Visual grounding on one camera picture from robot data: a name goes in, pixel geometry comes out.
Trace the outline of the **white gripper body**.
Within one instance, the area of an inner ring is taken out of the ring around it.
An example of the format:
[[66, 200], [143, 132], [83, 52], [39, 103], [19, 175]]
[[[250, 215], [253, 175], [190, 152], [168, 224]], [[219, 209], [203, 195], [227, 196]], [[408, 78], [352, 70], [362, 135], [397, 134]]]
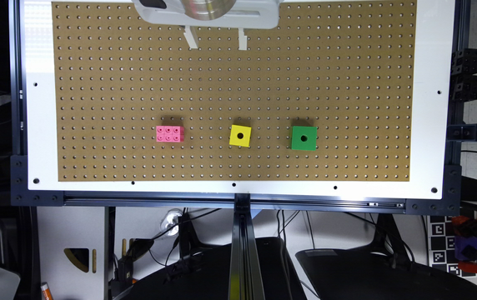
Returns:
[[280, 0], [133, 0], [149, 23], [195, 27], [271, 29]]

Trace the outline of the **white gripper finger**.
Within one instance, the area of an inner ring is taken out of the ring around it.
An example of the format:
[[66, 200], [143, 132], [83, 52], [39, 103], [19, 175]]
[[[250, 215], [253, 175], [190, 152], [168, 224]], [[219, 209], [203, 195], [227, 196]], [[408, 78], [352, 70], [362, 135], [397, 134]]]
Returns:
[[238, 49], [246, 51], [248, 49], [248, 37], [243, 28], [238, 29]]
[[190, 49], [198, 49], [198, 35], [195, 27], [186, 26], [183, 35]]

